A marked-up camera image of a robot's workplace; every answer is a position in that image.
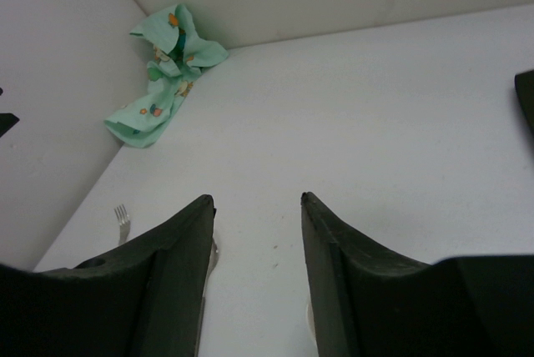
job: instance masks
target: teal towel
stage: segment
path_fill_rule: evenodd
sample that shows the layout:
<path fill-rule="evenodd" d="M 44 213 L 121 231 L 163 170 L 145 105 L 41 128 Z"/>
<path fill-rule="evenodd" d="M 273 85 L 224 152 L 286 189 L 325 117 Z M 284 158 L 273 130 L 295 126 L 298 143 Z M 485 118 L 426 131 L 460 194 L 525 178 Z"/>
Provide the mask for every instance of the teal towel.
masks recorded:
<path fill-rule="evenodd" d="M 104 124 L 125 143 L 142 148 L 158 140 L 202 70 L 223 62 L 228 52 L 199 37 L 183 4 L 150 15 L 130 34 L 154 45 L 154 60 L 147 64 L 148 94 L 113 113 Z"/>

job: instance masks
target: cloth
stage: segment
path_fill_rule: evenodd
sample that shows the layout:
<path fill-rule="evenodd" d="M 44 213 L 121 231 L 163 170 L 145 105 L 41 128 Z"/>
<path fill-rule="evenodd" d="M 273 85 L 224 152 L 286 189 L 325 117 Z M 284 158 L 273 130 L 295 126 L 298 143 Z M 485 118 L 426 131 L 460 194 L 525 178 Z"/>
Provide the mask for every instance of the cloth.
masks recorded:
<path fill-rule="evenodd" d="M 154 45 L 154 60 L 147 64 L 148 94 L 113 113 L 104 124 L 125 143 L 142 148 L 158 140 L 203 69 L 223 62 L 228 52 L 199 37 L 183 4 L 150 15 L 130 34 Z"/>

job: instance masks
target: green cloth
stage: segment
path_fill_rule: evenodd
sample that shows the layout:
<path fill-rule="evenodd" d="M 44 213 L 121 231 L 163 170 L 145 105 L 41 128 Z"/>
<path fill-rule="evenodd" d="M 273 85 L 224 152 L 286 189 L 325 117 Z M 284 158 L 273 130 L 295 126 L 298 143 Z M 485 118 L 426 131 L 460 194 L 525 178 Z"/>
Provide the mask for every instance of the green cloth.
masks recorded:
<path fill-rule="evenodd" d="M 223 62 L 228 52 L 199 37 L 183 4 L 150 15 L 130 34 L 154 45 L 154 60 L 147 64 L 148 94 L 113 113 L 104 124 L 125 143 L 142 148 L 158 140 L 203 69 Z"/>

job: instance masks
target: silver fork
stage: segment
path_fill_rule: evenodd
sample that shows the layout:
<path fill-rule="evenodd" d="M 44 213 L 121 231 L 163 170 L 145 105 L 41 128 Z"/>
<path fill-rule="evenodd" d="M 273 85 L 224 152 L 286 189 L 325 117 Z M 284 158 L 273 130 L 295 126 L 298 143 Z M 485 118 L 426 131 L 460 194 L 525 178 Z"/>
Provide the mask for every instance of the silver fork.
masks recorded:
<path fill-rule="evenodd" d="M 114 209 L 115 215 L 117 215 L 118 228 L 120 231 L 120 238 L 118 239 L 118 245 L 126 243 L 126 238 L 130 233 L 130 216 L 126 212 L 124 204 L 120 204 Z"/>

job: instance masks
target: tabletop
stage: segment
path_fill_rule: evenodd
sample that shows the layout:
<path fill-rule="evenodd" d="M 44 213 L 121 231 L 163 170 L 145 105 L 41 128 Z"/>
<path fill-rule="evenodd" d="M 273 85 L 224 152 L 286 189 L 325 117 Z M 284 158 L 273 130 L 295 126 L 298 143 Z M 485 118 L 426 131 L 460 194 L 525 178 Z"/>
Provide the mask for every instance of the tabletop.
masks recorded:
<path fill-rule="evenodd" d="M 534 6 L 232 50 L 152 147 L 122 147 L 37 270 L 201 194 L 218 209 L 200 357 L 313 357 L 300 195 L 427 263 L 534 249 L 534 142 L 513 89 Z"/>

